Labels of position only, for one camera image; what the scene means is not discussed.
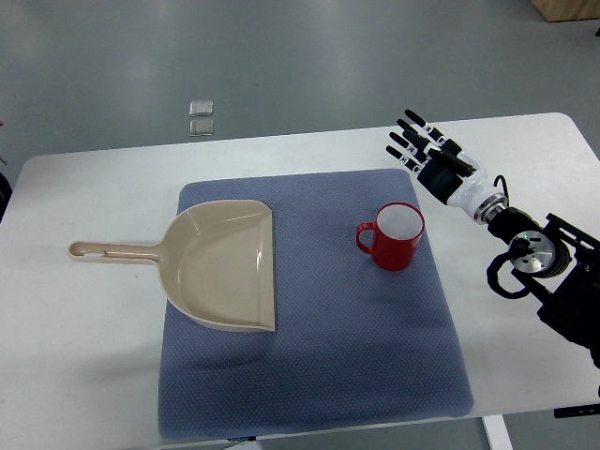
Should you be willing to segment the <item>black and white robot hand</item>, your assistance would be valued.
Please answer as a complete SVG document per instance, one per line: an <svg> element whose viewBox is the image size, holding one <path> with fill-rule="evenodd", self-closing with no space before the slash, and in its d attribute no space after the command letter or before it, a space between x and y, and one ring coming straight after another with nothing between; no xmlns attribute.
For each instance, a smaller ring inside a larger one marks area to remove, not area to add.
<svg viewBox="0 0 600 450"><path fill-rule="evenodd" d="M488 224L509 206L503 179L489 183L483 166L456 141L416 112L397 120L400 131L386 152L397 159L440 203L457 207L479 224Z"/></svg>

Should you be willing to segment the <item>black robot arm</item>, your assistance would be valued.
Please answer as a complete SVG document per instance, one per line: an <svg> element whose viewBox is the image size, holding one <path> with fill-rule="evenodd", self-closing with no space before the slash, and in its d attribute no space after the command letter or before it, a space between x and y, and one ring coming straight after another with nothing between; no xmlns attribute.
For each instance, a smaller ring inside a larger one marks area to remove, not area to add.
<svg viewBox="0 0 600 450"><path fill-rule="evenodd" d="M487 230L507 245L487 268L487 285L509 300L531 294L540 321L566 340L587 349L599 365L599 241L549 214L540 226L509 205L503 176L499 203L485 214Z"/></svg>

